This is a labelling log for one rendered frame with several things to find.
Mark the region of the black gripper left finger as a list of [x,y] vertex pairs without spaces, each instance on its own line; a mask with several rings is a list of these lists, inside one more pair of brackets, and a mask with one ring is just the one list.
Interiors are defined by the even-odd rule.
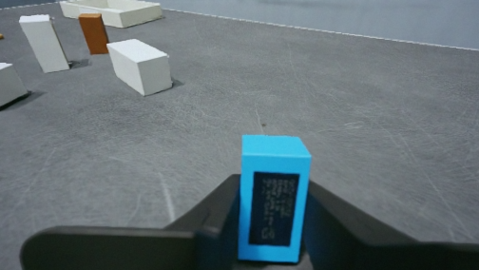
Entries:
[[[59,225],[41,230],[20,249],[22,270],[231,270],[240,185],[241,175],[232,174],[165,228]],[[178,228],[198,230],[171,230]]]

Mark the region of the blue rectangular block with black label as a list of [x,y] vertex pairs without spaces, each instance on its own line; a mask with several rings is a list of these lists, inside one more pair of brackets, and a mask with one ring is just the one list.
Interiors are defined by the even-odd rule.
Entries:
[[299,137],[242,135],[239,260],[297,262],[311,159]]

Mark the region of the orange-brown rectangular block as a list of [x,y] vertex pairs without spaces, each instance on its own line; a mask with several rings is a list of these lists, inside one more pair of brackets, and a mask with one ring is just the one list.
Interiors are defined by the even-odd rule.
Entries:
[[78,16],[90,54],[108,54],[109,39],[101,13],[81,13]]

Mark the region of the white rectangular block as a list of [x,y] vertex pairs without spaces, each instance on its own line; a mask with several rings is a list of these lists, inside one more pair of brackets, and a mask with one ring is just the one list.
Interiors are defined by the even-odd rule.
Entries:
[[44,73],[69,69],[67,60],[49,15],[21,16],[20,25]]
[[28,93],[12,64],[0,63],[0,106]]
[[147,96],[168,88],[171,82],[165,53],[136,39],[107,44],[116,76]]

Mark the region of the white shallow tray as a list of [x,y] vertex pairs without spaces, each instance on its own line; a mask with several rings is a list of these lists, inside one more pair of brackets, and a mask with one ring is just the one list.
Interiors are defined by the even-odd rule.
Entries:
[[78,19],[81,13],[101,13],[105,25],[122,29],[162,18],[160,4],[134,0],[72,0],[60,5],[65,17]]

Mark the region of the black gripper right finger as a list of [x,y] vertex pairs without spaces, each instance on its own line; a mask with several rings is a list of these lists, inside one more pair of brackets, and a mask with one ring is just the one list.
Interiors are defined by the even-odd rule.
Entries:
[[313,270],[479,270],[479,244],[418,241],[310,179],[301,233]]

